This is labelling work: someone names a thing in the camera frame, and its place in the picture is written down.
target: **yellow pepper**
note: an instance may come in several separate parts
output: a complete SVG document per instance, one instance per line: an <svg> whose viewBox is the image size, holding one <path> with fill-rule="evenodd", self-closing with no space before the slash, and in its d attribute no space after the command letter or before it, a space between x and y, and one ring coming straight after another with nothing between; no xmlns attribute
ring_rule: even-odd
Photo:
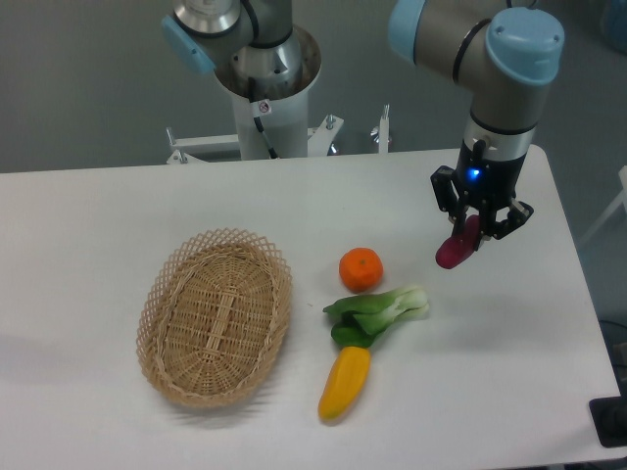
<svg viewBox="0 0 627 470"><path fill-rule="evenodd" d="M340 351L317 407L322 421L340 418L362 391L370 369L370 351L348 346Z"/></svg>

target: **white tabletop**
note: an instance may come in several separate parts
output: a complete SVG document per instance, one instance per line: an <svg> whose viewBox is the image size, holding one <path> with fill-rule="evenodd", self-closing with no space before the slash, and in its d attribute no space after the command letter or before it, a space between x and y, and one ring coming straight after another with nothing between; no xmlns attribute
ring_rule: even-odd
<svg viewBox="0 0 627 470"><path fill-rule="evenodd" d="M0 468L491 469L622 457L588 401L618 389L555 184L533 147L536 212L453 271L429 175L457 151L0 175ZM293 317L252 400L172 406L141 375L139 315L190 237L245 228L292 267ZM381 255L380 290L425 286L427 319L373 348L340 425L316 407L337 355L321 309L337 262Z"/></svg>

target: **gray floor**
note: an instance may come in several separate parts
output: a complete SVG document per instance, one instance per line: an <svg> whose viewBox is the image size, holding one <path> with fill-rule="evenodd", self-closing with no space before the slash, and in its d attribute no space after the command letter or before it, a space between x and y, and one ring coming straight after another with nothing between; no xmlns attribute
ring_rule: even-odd
<svg viewBox="0 0 627 470"><path fill-rule="evenodd" d="M367 134L386 103L393 151L460 143L470 96L390 53L394 3L294 0L295 22L323 56L311 124L344 118L342 153L373 151ZM541 1L564 25L566 46L535 142L549 155L575 239L618 194L627 165L627 56L603 42L599 3ZM234 133L214 80L188 72L162 39L169 10L170 0L0 0L0 172L161 165L167 126L179 137ZM625 218L614 217L580 259L599 317L627 323ZM506 268L515 279L515 266Z"/></svg>

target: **white cylinder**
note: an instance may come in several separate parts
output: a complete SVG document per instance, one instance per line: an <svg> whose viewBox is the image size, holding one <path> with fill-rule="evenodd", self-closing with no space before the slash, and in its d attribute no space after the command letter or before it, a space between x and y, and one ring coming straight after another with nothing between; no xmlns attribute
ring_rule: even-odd
<svg viewBox="0 0 627 470"><path fill-rule="evenodd" d="M271 101L271 113L260 117L269 143L281 159L307 156L309 90ZM255 125L254 104L236 93L231 97L242 160L267 160L267 143Z"/></svg>
<svg viewBox="0 0 627 470"><path fill-rule="evenodd" d="M303 71L297 93L282 99L270 100L271 113L254 110L259 104L251 104L247 90L242 88L230 64L216 69L216 79L231 99L235 126L242 160L269 158L268 143L258 131L255 117L260 117L265 135L281 159L307 156L309 124L309 92L319 77L320 50L314 38L294 25L301 52Z"/></svg>

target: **woven basket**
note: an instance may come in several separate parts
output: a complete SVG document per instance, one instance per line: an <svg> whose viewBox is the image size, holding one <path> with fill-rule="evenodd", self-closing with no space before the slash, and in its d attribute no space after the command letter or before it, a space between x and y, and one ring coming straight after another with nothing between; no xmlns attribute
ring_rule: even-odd
<svg viewBox="0 0 627 470"><path fill-rule="evenodd" d="M291 281L281 252L264 237L224 229L190 239L169 257L142 311L143 374L180 404L244 399L281 346Z"/></svg>

